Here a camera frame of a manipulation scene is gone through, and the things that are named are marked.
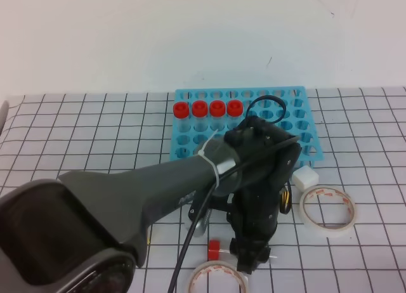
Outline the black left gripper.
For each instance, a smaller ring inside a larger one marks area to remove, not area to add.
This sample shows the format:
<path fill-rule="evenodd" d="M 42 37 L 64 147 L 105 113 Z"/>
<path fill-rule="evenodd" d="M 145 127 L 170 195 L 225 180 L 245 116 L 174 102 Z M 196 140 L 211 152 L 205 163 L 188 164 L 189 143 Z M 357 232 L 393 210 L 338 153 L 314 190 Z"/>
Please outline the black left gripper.
<path fill-rule="evenodd" d="M 268 241 L 277 229 L 280 191 L 301 153 L 298 137 L 258 116 L 248 116 L 225 136 L 240 158 L 240 184 L 228 216 L 235 238 L 230 254 L 237 271 L 252 273 L 270 258 Z"/>

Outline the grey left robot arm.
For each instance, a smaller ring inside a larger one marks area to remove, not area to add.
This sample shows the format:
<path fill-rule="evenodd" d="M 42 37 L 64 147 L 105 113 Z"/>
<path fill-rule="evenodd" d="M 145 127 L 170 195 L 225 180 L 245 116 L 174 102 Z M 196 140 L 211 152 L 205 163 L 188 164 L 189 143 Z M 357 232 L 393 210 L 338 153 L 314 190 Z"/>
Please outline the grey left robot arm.
<path fill-rule="evenodd" d="M 150 226 L 190 204 L 189 244 L 210 210 L 226 212 L 237 272 L 270 255 L 298 137 L 256 116 L 184 159 L 123 173 L 70 171 L 1 198 L 2 292 L 127 292 Z"/>

